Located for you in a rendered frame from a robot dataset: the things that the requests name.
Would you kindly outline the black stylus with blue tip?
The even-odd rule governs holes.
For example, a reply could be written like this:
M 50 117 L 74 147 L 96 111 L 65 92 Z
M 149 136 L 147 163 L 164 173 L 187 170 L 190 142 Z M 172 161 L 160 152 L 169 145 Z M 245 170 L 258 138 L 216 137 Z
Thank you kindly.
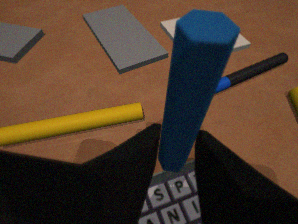
M 231 73 L 227 76 L 224 76 L 221 78 L 215 94 L 227 88 L 230 88 L 236 84 L 239 84 L 242 81 L 247 80 L 251 77 L 254 77 L 260 73 L 263 73 L 269 69 L 272 69 L 276 66 L 281 66 L 287 61 L 288 61 L 287 54 L 280 53 L 274 57 L 271 57 L 269 59 L 264 59 L 250 66 L 242 68 L 234 73 Z

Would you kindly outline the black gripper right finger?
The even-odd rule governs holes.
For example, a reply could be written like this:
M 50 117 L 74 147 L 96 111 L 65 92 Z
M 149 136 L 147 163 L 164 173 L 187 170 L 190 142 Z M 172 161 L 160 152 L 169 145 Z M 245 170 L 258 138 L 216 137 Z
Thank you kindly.
M 298 199 L 204 130 L 195 178 L 202 224 L 298 224 Z

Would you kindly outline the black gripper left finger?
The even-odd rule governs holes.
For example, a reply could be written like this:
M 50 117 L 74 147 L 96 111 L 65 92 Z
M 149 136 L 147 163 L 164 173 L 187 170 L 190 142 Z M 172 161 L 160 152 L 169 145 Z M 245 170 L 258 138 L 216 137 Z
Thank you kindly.
M 83 164 L 0 150 L 0 215 L 45 224 L 138 224 L 161 126 L 153 123 Z

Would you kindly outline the letter keyboard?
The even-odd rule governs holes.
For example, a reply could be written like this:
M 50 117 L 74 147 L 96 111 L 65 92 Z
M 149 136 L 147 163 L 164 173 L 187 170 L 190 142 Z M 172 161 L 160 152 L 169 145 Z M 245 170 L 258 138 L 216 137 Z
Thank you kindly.
M 195 159 L 181 170 L 153 174 L 138 224 L 202 224 Z

